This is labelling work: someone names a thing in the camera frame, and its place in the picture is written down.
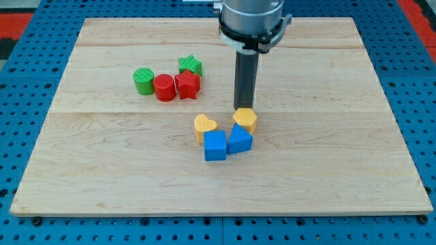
blue block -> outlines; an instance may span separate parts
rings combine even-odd
[[[239,124],[235,123],[228,142],[228,154],[251,150],[252,144],[253,136]]]
[[[224,131],[204,133],[204,158],[206,161],[220,161],[227,158],[227,144]]]

metal rod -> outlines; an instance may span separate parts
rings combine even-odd
[[[233,100],[235,110],[253,107],[258,63],[258,53],[247,55],[236,52]]]

blue pegboard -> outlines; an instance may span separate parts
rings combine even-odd
[[[433,205],[436,66],[396,1],[294,0],[284,14],[351,16]],[[436,216],[15,218],[10,204],[86,17],[213,17],[179,0],[43,0],[0,73],[0,244],[432,244]]]

wooden board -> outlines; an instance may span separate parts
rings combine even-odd
[[[351,18],[295,18],[262,55],[251,152],[205,162],[193,120],[230,132],[234,51],[216,19],[87,19],[11,212],[343,216],[433,208]],[[197,100],[140,96],[139,67],[203,62]]]

red cylinder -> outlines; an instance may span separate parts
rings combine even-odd
[[[153,80],[155,93],[158,100],[163,102],[172,101],[176,97],[174,78],[167,74],[161,74]]]

